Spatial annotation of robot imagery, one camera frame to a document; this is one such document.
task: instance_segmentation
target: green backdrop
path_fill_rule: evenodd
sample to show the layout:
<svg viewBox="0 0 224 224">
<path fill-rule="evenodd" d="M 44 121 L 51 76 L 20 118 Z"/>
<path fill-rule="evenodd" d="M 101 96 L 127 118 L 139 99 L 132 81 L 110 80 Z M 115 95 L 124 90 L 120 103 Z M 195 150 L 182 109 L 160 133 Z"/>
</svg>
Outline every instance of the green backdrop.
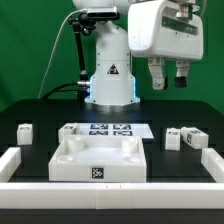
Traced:
<svg viewBox="0 0 224 224">
<path fill-rule="evenodd" d="M 154 91 L 146 59 L 133 60 L 137 95 L 152 100 L 199 100 L 224 114 L 224 25 L 223 0 L 208 0 L 203 18 L 205 53 L 191 66 L 188 88 L 174 88 L 174 62 L 166 70 L 169 88 Z M 0 110 L 12 103 L 37 98 L 51 50 L 64 18 L 75 10 L 72 0 L 1 0 L 0 2 Z M 126 28 L 126 17 L 117 22 Z M 95 70 L 94 34 L 83 37 L 88 74 Z M 44 90 L 77 81 L 79 67 L 74 34 L 65 26 Z M 55 97 L 73 97 L 63 95 Z"/>
</svg>

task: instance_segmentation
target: white cube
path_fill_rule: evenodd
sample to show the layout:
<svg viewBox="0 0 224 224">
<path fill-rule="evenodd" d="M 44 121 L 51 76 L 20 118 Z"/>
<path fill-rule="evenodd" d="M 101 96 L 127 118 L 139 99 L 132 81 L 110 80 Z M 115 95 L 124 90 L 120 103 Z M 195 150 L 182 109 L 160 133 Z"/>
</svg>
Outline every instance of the white cube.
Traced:
<svg viewBox="0 0 224 224">
<path fill-rule="evenodd" d="M 181 128 L 183 141 L 194 149 L 208 148 L 209 136 L 197 128 Z"/>
<path fill-rule="evenodd" d="M 165 149 L 180 150 L 180 129 L 167 128 Z"/>
<path fill-rule="evenodd" d="M 62 142 L 63 138 L 66 135 L 74 135 L 77 133 L 77 130 L 79 129 L 78 123 L 67 123 L 62 128 L 58 130 L 58 141 L 59 143 Z"/>
<path fill-rule="evenodd" d="M 20 124 L 17 129 L 17 144 L 32 145 L 33 141 L 33 125 Z"/>
</svg>

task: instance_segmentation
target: black tabletop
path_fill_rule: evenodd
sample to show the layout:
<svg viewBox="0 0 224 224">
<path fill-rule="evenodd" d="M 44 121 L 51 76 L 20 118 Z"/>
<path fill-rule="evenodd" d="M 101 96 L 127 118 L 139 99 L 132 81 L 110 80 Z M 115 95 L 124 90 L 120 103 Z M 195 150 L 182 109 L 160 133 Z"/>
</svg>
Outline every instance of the black tabletop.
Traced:
<svg viewBox="0 0 224 224">
<path fill-rule="evenodd" d="M 209 135 L 209 147 L 224 153 L 224 116 L 197 101 L 142 101 L 123 113 L 86 109 L 74 100 L 23 100 L 0 114 L 0 153 L 17 145 L 19 124 L 33 124 L 32 146 L 22 146 L 22 163 L 10 182 L 48 182 L 48 162 L 58 146 L 58 130 L 66 123 L 145 123 L 154 139 L 143 139 L 147 182 L 211 183 L 201 165 L 201 150 L 181 142 L 180 151 L 165 150 L 167 128 L 196 127 Z M 1 210 L 4 223 L 221 223 L 222 210 Z"/>
</svg>

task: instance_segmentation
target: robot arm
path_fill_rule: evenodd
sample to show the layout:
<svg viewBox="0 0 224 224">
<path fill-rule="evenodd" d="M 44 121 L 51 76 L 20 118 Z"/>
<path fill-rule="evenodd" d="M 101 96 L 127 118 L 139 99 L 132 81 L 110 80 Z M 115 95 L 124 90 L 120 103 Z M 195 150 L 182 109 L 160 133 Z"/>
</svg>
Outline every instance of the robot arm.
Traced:
<svg viewBox="0 0 224 224">
<path fill-rule="evenodd" d="M 139 102 L 135 78 L 130 73 L 129 50 L 135 57 L 149 59 L 154 89 L 166 88 L 165 59 L 176 60 L 175 85 L 185 87 L 190 61 L 203 56 L 202 21 L 193 14 L 199 9 L 197 2 L 73 0 L 78 9 L 86 9 L 88 19 L 99 22 L 95 28 L 96 71 L 90 79 L 90 96 L 85 102 L 115 108 L 113 111 Z M 128 34 L 110 21 L 119 13 L 128 14 Z"/>
<path fill-rule="evenodd" d="M 203 56 L 203 28 L 196 0 L 138 1 L 129 9 L 128 39 L 132 55 L 149 58 L 155 90 L 166 88 L 165 59 L 176 60 L 177 88 L 186 87 L 190 60 Z"/>
</svg>

